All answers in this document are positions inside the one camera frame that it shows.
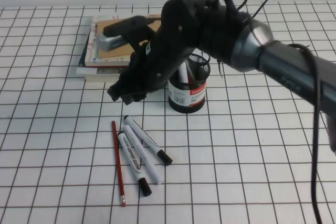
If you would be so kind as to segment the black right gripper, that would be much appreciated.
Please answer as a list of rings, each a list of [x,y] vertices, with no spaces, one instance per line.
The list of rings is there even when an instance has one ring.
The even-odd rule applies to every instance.
[[[107,90],[113,101],[126,105],[161,88],[181,63],[199,49],[213,57],[225,52],[226,8],[214,0],[169,0],[162,9],[161,26],[133,57],[128,69]]]

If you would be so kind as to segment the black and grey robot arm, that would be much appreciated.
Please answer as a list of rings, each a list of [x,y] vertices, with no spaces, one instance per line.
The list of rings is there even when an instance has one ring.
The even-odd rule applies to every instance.
[[[108,94],[126,104],[144,99],[162,88],[194,49],[240,72],[258,70],[324,112],[335,150],[335,64],[303,45],[275,40],[266,24],[215,0],[167,1],[159,29],[135,51]]]

